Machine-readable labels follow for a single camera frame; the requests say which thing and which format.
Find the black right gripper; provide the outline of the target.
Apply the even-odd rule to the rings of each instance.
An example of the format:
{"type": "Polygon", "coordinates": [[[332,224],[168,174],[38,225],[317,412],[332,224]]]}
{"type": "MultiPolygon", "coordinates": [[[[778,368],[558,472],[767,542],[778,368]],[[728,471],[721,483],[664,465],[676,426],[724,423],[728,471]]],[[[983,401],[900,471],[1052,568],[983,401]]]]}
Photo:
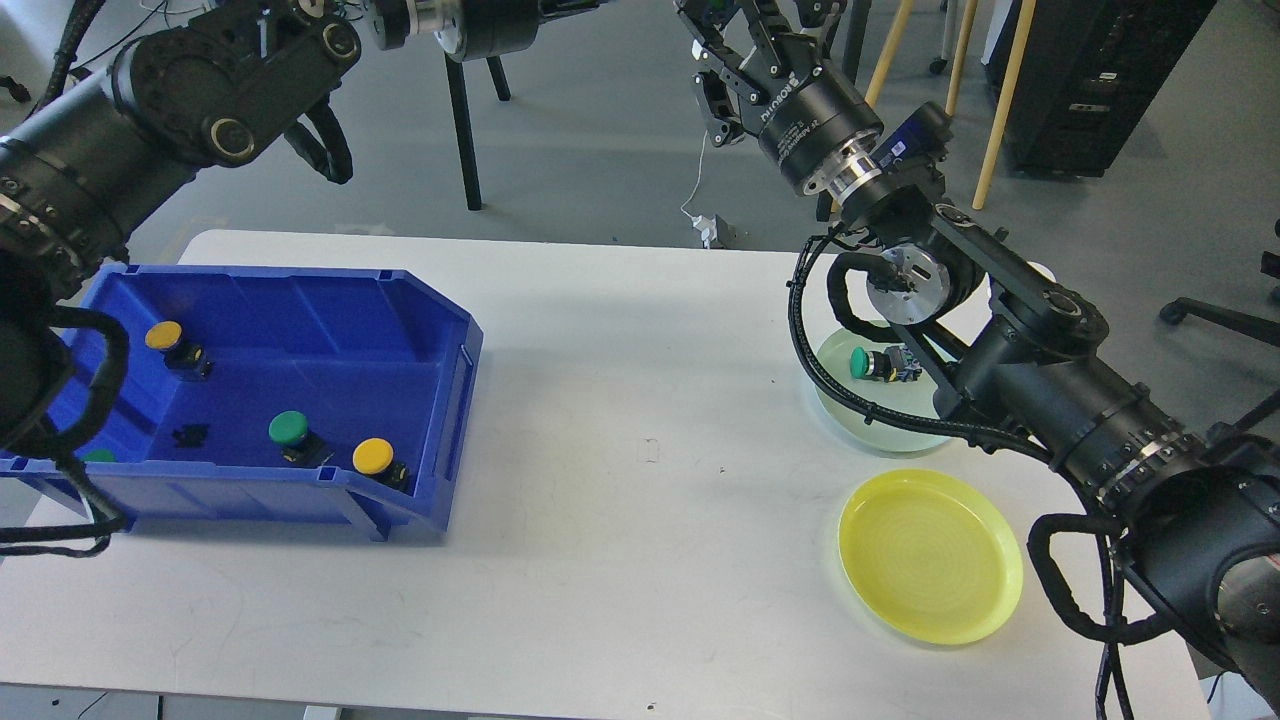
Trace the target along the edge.
{"type": "Polygon", "coordinates": [[[796,195],[820,191],[823,164],[851,146],[869,152],[882,119],[840,74],[824,70],[847,1],[796,1],[799,27],[777,1],[677,1],[692,36],[695,92],[713,145],[750,136],[796,195]],[[746,22],[751,46],[732,49],[724,29],[746,22]]]}

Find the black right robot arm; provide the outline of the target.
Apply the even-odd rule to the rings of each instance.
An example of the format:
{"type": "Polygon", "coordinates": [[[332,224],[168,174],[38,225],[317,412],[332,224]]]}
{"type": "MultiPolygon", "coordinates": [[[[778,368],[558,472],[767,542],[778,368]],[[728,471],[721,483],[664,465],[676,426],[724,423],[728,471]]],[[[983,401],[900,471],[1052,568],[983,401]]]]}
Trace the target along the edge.
{"type": "Polygon", "coordinates": [[[925,102],[886,133],[833,64],[841,1],[677,1],[716,145],[749,135],[800,195],[838,217],[788,282],[788,329],[815,387],[867,423],[1009,450],[1068,480],[1084,509],[1050,514],[1027,547],[1062,623],[1105,647],[1102,688],[1126,707],[1116,650],[1176,632],[1277,707],[1277,446],[1251,433],[1270,398],[1208,441],[1097,356],[1108,324],[945,193],[951,117],[925,102]],[[817,360],[803,295],[818,254],[849,233],[827,297],[841,327],[901,341],[936,383],[936,418],[856,395],[817,360]]]}

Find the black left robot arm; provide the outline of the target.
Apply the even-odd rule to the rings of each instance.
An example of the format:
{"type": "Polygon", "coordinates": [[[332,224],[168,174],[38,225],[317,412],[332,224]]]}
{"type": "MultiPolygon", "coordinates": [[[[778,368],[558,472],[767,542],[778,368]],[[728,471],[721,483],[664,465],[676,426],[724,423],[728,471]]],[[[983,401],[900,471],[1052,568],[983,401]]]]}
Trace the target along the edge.
{"type": "Polygon", "coordinates": [[[361,55],[335,1],[218,1],[64,79],[3,137],[3,475],[83,516],[10,557],[101,553],[148,521],[444,536],[483,332],[402,270],[134,265],[131,233],[205,168],[284,140],[352,161],[332,92],[361,55]]]}

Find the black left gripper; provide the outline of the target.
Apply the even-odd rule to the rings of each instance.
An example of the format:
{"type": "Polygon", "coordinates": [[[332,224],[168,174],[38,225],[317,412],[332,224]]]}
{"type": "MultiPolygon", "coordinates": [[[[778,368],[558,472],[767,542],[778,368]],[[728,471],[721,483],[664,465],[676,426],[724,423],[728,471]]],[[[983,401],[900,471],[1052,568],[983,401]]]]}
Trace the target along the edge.
{"type": "Polygon", "coordinates": [[[540,26],[593,12],[599,1],[453,1],[440,28],[440,46],[454,61],[518,53],[540,26]]]}

